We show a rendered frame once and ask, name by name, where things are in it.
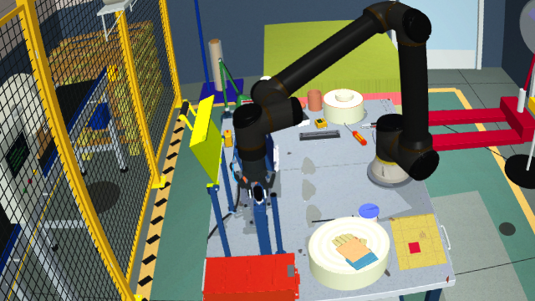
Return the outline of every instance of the fence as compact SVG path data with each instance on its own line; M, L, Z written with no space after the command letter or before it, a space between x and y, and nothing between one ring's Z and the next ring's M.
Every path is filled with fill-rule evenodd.
M0 298L134 300L181 105L165 0L17 0L0 33Z

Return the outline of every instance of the metal mesh panel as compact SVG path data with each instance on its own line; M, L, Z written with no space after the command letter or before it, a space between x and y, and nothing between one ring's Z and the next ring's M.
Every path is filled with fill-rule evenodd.
M54 151L29 36L19 17L0 34L0 299L121 300Z
M36 5L61 112L94 209L126 276L150 171L135 118L120 36L104 37L101 1ZM115 23L105 15L107 32ZM131 24L136 39L142 24Z
M144 34L132 41L132 49L156 155L175 98L158 0L136 0L133 8L126 10L126 19L128 24L146 24Z

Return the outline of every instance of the table handle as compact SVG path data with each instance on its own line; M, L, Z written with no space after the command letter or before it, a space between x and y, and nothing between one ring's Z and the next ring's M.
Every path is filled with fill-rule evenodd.
M444 225L441 225L441 227L442 227L442 230L444 230L444 235L446 235L446 240L448 241L448 251L449 251L451 250L450 238L448 237L448 232L446 232Z

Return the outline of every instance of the yellow cutting board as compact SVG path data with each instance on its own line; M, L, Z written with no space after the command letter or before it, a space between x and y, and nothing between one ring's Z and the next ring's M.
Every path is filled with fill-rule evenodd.
M397 217L390 225L400 270L447 263L434 214Z

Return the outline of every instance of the black floor disc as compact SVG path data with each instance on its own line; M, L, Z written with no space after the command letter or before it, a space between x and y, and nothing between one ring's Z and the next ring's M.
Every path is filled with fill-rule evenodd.
M87 191L97 214L108 211L119 200L120 188L112 182L96 182L87 186Z
M526 171L528 157L528 155L511 156L505 163L505 173L509 180L520 187L535 189L535 158L532 157L529 171Z
M500 225L500 232L505 236L511 236L516 231L517 229L510 222L504 222Z

